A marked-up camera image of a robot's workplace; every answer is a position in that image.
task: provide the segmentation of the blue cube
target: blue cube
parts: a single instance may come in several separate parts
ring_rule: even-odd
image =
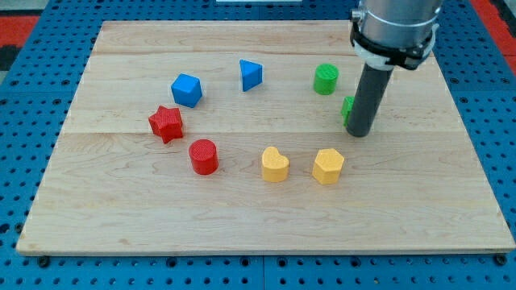
[[[263,66],[248,60],[240,60],[242,73],[242,90],[247,92],[262,82]]]
[[[201,81],[181,73],[171,86],[176,104],[194,108],[202,97]]]

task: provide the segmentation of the wood grain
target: wood grain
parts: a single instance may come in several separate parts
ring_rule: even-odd
[[[397,69],[372,133],[344,132],[343,97],[362,60],[345,21],[105,22],[18,243],[24,255],[346,255],[514,249],[434,58]],[[240,92],[239,59],[264,65]],[[311,88],[335,64],[336,92]],[[179,73],[202,82],[164,145],[147,118],[175,106]],[[190,169],[211,139],[219,167]],[[289,178],[261,178],[268,146]],[[319,149],[346,157],[340,181],[312,176]]]

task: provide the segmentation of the green block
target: green block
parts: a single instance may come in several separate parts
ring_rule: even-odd
[[[335,91],[339,69],[333,64],[320,64],[315,69],[314,90],[322,95],[329,95]]]
[[[345,97],[342,103],[342,109],[340,110],[340,114],[342,114],[344,120],[344,126],[347,126],[347,121],[349,120],[349,114],[352,112],[353,102],[355,101],[355,97]]]

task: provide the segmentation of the toy block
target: toy block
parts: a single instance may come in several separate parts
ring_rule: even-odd
[[[344,126],[347,126],[347,121],[349,121],[349,114],[352,112],[354,101],[355,97],[345,97],[344,101],[342,102],[342,109],[340,110],[340,114],[342,114]]]
[[[339,181],[340,171],[344,164],[344,156],[335,149],[322,149],[314,161],[312,176],[320,184],[334,184]]]
[[[247,92],[261,84],[263,66],[248,60],[240,60],[240,73],[242,75],[242,90]]]
[[[148,118],[151,124],[152,133],[160,136],[163,143],[168,143],[172,139],[183,138],[183,120],[179,108],[167,109],[163,106]]]
[[[322,95],[332,94],[338,77],[339,69],[333,64],[320,64],[315,69],[314,91]]]
[[[261,155],[261,176],[265,181],[281,182],[289,175],[289,159],[276,147],[267,147]]]
[[[201,81],[184,73],[177,77],[170,88],[174,101],[189,108],[194,108],[202,97]]]
[[[199,139],[188,150],[193,170],[200,175],[209,175],[218,167],[217,147],[208,139]]]

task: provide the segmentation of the red star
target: red star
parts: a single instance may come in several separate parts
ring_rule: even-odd
[[[152,133],[161,136],[163,143],[168,143],[172,139],[183,138],[183,121],[179,108],[167,109],[163,106],[148,118],[151,123]]]

